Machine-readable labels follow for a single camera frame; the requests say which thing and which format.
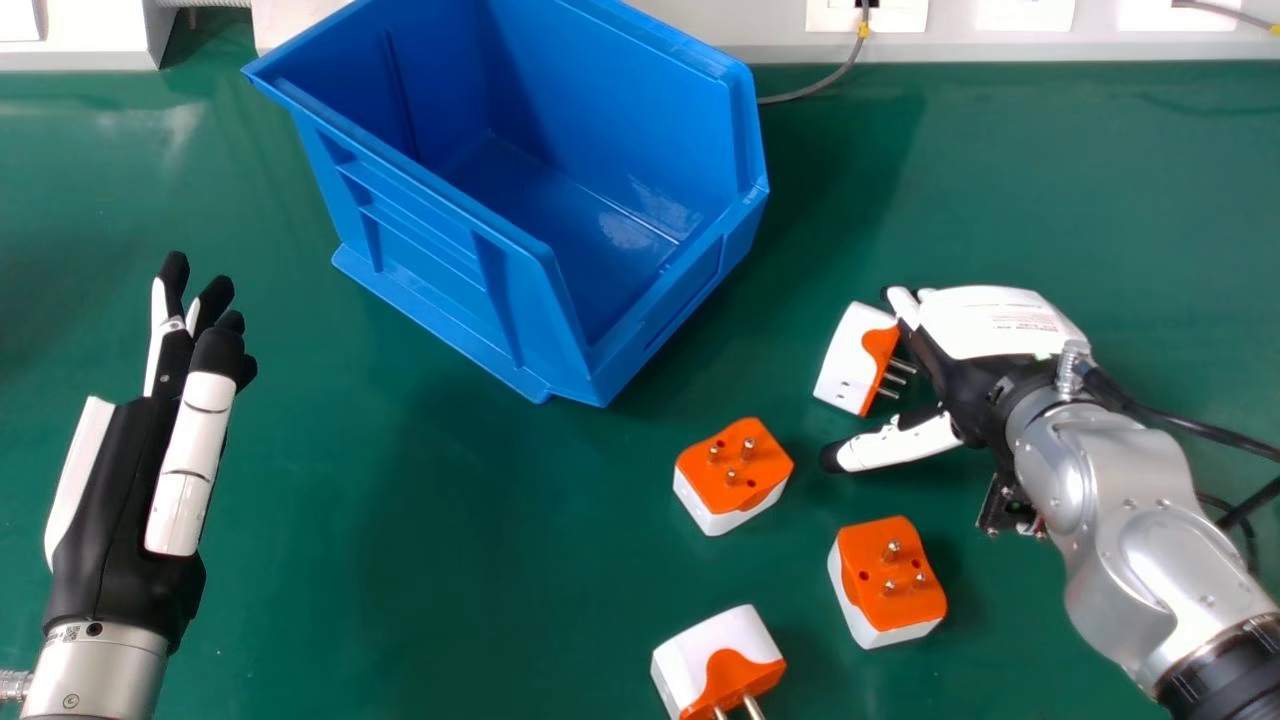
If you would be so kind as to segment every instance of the orange and white plug adapter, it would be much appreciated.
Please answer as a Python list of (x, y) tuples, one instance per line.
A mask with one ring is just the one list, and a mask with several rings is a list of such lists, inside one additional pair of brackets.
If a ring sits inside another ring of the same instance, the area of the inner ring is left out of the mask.
[(756, 418), (744, 418), (680, 454), (676, 497), (703, 533), (722, 536), (782, 497), (795, 464)]
[(750, 605), (726, 610), (662, 643), (649, 666), (671, 720), (724, 720), (740, 705), (751, 720), (763, 720), (755, 698), (773, 689), (786, 669)]
[(864, 650), (924, 637), (947, 614), (920, 536), (901, 515), (841, 529), (827, 573)]
[(899, 337), (893, 315), (861, 302), (850, 305), (822, 360), (813, 396), (861, 418), (870, 413), (877, 395), (897, 400), (896, 389), (881, 384), (888, 380), (905, 386), (906, 378), (890, 373), (890, 368), (915, 373), (913, 365), (893, 357)]

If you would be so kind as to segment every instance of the green table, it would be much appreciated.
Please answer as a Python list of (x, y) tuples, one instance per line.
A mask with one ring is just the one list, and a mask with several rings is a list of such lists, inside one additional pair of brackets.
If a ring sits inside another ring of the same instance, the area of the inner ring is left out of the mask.
[[(148, 279), (180, 247), (195, 281), (238, 281), (262, 374), (163, 719), (652, 720), (650, 651), (742, 602), (790, 661), (776, 719), (1162, 716), (1075, 635), (1055, 551), (974, 530), (986, 456), (827, 477), (817, 448), (872, 423), (809, 392), (850, 301), (1009, 283), (1060, 304), (1149, 402), (1280, 437), (1280, 65), (865, 67), (767, 109), (755, 250), (596, 410), (529, 405), (333, 270), (289, 118), (238, 73), (247, 26), (202, 18), (159, 74), (0, 77), (0, 666), (40, 644), (45, 512), (83, 397), (138, 392)], [(672, 462), (744, 415), (796, 473), (707, 539)], [(1188, 450), (1229, 498), (1271, 471)], [(951, 614), (864, 652), (824, 559), (840, 527), (899, 512)], [(1256, 521), (1280, 591), (1276, 519)]]

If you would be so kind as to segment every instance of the robotic arm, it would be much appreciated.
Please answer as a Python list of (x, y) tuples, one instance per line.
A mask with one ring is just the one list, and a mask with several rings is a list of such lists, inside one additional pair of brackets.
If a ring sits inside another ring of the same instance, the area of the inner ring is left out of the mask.
[[(1175, 719), (1280, 716), (1280, 609), (1201, 510), (1174, 438), (1100, 392), (1079, 328), (1025, 290), (891, 287), (884, 297), (892, 315), (860, 306), (858, 316), (878, 314), (868, 333), (896, 331), (890, 354), (842, 387), (869, 395), (892, 361), (918, 369), (941, 402), (832, 443), (823, 465), (860, 473), (989, 450), (996, 474), (978, 527), (1057, 546), (1066, 611), (1085, 642)], [(910, 363), (892, 357), (896, 345)]]
[(236, 393), (257, 374), (219, 275), (184, 314), (187, 258), (151, 291), (142, 396), (84, 404), (45, 530), (52, 591), (32, 674), (0, 673), (23, 719), (145, 720), (200, 607), (196, 552)]

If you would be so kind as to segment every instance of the blue plastic bin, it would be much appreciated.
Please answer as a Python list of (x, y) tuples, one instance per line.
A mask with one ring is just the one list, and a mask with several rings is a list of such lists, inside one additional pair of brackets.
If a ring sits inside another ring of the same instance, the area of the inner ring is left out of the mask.
[(534, 402), (608, 405), (768, 196), (750, 70), (614, 0), (360, 0), (244, 72), (334, 265)]

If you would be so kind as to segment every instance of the metal prong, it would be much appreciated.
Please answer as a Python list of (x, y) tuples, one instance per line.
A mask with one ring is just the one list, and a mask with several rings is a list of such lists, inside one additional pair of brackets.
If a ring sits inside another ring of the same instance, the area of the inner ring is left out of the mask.
[(760, 703), (755, 702), (755, 698), (745, 694), (742, 696), (742, 707), (746, 708), (746, 715), (751, 720), (764, 720), (764, 711), (760, 710)]
[(915, 365), (913, 365), (913, 364), (910, 364), (910, 363), (908, 363), (905, 360), (899, 360), (897, 357), (890, 357), (888, 359), (888, 364), (895, 370), (902, 370), (908, 375), (914, 375), (915, 373), (920, 372)]

